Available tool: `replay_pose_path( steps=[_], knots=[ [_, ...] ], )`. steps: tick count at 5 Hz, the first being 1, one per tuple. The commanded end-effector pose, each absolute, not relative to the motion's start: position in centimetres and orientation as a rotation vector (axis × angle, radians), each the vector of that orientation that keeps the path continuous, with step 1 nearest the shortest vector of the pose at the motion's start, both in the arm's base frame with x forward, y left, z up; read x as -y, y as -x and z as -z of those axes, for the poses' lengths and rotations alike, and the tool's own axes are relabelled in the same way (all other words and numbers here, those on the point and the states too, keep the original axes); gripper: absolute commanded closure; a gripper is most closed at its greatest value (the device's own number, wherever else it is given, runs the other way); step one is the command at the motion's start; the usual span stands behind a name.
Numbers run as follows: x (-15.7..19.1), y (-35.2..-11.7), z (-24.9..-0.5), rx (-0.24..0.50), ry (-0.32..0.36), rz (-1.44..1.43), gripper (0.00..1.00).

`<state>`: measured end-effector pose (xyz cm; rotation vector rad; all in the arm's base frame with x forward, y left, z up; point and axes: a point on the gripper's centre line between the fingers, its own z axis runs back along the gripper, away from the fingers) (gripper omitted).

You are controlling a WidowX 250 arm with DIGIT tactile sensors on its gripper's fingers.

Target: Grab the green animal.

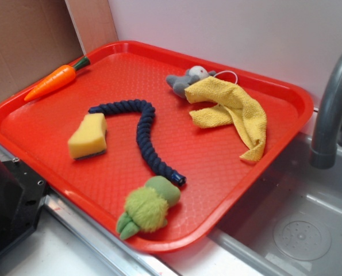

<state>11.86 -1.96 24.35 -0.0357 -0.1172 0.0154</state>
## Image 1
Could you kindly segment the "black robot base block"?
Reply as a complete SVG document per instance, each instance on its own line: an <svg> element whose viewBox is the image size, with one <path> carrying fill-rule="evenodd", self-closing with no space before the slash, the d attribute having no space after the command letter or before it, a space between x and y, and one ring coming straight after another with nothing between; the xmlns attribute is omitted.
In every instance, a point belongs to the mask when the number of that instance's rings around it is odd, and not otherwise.
<svg viewBox="0 0 342 276"><path fill-rule="evenodd" d="M0 160L0 257L37 229L47 190L25 162Z"/></svg>

